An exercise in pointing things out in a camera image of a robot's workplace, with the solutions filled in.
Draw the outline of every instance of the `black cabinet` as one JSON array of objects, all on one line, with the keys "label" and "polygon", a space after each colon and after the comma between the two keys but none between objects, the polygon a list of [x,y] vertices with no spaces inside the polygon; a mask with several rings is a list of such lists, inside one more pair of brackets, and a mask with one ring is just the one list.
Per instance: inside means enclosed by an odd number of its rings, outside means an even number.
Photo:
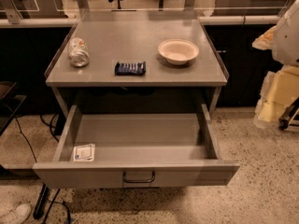
[{"label": "black cabinet", "polygon": [[18,83],[17,94],[27,98],[23,114],[56,111],[56,99],[44,73],[70,28],[0,29],[0,80]]},{"label": "black cabinet", "polygon": [[230,76],[221,90],[218,106],[256,106],[263,79],[282,64],[273,60],[271,50],[252,47],[255,38],[272,25],[205,26]]}]

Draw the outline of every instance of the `open drawer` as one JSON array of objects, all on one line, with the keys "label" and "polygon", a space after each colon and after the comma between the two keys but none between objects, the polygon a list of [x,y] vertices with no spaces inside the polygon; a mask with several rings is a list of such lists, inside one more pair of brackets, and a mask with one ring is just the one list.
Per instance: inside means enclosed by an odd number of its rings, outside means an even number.
[{"label": "open drawer", "polygon": [[[151,98],[159,100],[159,92]],[[49,188],[226,185],[239,164],[221,160],[205,101],[197,94],[193,113],[91,114],[82,112],[77,99],[53,161],[36,163],[34,170]],[[74,161],[74,147],[87,144],[95,144],[94,160]]]}]

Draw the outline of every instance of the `gray table top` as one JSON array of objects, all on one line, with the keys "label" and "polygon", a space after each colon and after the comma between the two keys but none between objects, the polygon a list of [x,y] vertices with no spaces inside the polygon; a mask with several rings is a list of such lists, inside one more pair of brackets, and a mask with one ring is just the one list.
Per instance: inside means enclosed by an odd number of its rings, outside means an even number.
[{"label": "gray table top", "polygon": [[[70,65],[67,45],[47,78],[52,87],[223,86],[227,79],[193,11],[88,12],[72,36],[88,46],[90,63]],[[186,39],[199,55],[184,66],[169,64],[158,53],[166,39]],[[142,77],[115,76],[117,62],[147,63]]]}]

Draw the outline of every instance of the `drawer front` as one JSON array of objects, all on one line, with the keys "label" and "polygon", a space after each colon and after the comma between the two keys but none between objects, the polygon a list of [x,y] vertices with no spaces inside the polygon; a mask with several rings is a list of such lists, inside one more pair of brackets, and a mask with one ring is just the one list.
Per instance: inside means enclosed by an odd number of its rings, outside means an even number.
[{"label": "drawer front", "polygon": [[199,161],[192,165],[181,163],[156,167],[76,164],[37,163],[34,170],[52,189],[92,189],[226,185],[238,169],[238,163],[231,161]]}]

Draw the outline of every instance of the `drawer handle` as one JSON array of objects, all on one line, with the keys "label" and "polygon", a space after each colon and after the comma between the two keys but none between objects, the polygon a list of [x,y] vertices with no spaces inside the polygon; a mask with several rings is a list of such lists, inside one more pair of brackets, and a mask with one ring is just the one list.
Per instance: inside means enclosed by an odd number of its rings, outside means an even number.
[{"label": "drawer handle", "polygon": [[150,179],[145,179],[145,180],[129,180],[126,177],[126,173],[122,174],[122,180],[125,183],[152,183],[156,178],[155,172],[151,173],[151,178]]}]

